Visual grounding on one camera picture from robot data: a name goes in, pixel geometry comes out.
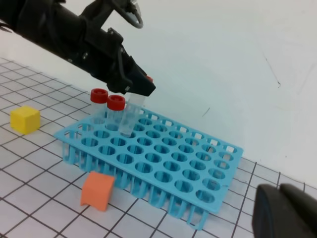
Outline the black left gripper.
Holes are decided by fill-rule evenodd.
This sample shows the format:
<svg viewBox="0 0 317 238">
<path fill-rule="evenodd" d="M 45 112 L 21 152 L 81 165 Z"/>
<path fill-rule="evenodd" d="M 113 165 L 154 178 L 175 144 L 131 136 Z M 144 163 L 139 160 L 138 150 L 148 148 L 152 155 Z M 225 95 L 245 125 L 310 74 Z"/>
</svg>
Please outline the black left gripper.
<svg viewBox="0 0 317 238">
<path fill-rule="evenodd" d="M 66 28 L 67 61 L 107 84 L 114 93 L 150 96 L 156 86 L 133 58 L 123 67 L 123 37 L 113 28 L 90 31 L 86 27 Z"/>
</svg>

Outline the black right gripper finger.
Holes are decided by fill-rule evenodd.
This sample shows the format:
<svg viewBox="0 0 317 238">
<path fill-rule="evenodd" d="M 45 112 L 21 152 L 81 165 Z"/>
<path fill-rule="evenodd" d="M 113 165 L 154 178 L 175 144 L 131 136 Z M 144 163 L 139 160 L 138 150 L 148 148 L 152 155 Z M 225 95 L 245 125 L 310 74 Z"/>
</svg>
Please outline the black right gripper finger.
<svg viewBox="0 0 317 238">
<path fill-rule="evenodd" d="M 317 200 L 291 184 L 260 184 L 252 228 L 256 238 L 315 238 Z"/>
</svg>

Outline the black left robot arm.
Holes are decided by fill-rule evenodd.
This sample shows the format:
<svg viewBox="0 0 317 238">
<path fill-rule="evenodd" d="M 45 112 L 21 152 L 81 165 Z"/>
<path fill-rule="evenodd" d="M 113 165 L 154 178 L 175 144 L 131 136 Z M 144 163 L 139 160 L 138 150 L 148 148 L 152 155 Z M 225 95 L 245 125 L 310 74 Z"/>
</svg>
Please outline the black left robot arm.
<svg viewBox="0 0 317 238">
<path fill-rule="evenodd" d="M 126 52 L 123 37 L 102 29 L 113 11 L 135 28 L 143 27 L 134 0 L 95 0 L 80 15 L 62 0 L 3 0 L 0 28 L 89 73 L 111 92 L 149 96 L 156 87 Z"/>
</svg>

